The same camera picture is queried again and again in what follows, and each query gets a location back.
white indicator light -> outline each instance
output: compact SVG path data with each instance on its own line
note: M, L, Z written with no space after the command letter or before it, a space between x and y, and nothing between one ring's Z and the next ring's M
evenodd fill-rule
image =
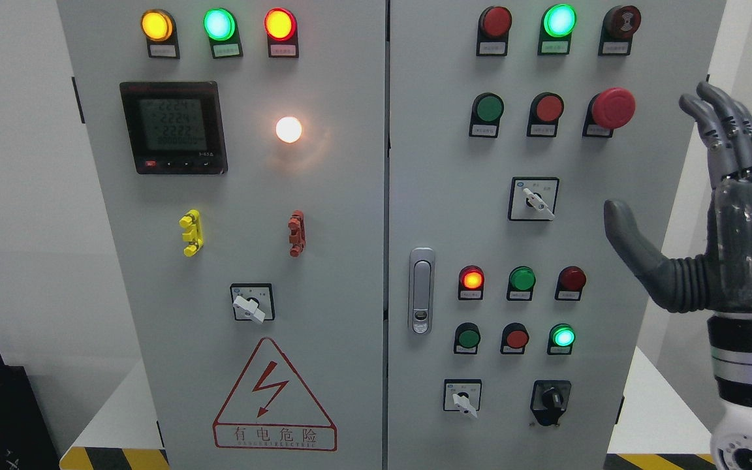
M277 132L278 139L291 144L301 138L301 134L304 133L304 126L295 116L286 116L278 120L275 132Z

digital power meter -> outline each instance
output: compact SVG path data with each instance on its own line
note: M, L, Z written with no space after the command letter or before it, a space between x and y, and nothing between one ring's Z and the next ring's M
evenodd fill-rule
M227 172L217 82L125 82L120 96L138 173Z

red triangle warning sign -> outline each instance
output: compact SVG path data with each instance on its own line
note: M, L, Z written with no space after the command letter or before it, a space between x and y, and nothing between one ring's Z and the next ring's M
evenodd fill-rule
M335 423L274 339L262 338L214 420L217 447L335 452Z

gray metal panel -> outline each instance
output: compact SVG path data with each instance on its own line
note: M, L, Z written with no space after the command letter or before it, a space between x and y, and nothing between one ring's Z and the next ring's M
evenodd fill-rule
M236 16L245 57L212 59L202 29L212 6ZM266 55L263 17L277 6L298 19L300 59ZM180 60L147 57L138 21L149 8L176 19ZM59 9L170 467L380 468L384 2L94 0ZM118 90L134 80L217 81L225 175L135 173ZM274 136L286 115L304 123L292 146ZM185 258L178 220L191 208L206 243ZM300 258L287 243L295 209L307 226ZM275 321L234 321L232 283L271 283ZM336 424L337 452L214 446L212 423L264 336ZM266 418L301 416L287 393Z
M539 57L541 15L551 3L505 4L513 15L507 57L475 57L488 3L391 2L391 152L388 468L601 468L646 303L603 233L603 200L627 200L642 232L662 243L692 121L680 93L703 80L722 1L641 0L629 57L597 57L612 1L572 1L578 12L568 56ZM630 89L636 115L609 140L582 138L590 99ZM558 137L525 137L532 99L565 101ZM497 139L466 136L472 101L505 102ZM557 176L556 220L507 221L513 176ZM437 253L432 330L409 331L408 256ZM481 301L457 301L460 270L486 274ZM519 265L537 274L531 302L505 300ZM562 268L587 274L581 302L555 301ZM454 329L478 325L477 355L452 354ZM501 331L525 324L524 355L499 353ZM572 355L546 354L553 325L578 338ZM444 379L483 380L478 420L442 411ZM533 381L572 382L558 428L530 411Z

white switch handle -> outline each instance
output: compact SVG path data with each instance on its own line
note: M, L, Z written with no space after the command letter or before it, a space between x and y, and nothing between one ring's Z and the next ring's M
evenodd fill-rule
M260 310L260 306L256 301L246 300L241 295L234 298L234 307L239 312L242 312L245 318L251 319L254 323L262 323L266 319L266 312Z
M547 217L550 218L550 220L556 218L555 215L553 215L553 211L551 211L549 206L547 206L547 203L541 200L541 198L537 194L527 188L524 188L523 191L525 196L527 196L527 203L530 204L531 208L537 210L538 212L544 212Z
M471 402L469 402L468 396L461 396L457 393L454 393L451 395L451 399L454 400L454 406L457 407L457 409L460 410L461 413L477 419L478 411L475 410L475 407L472 407Z

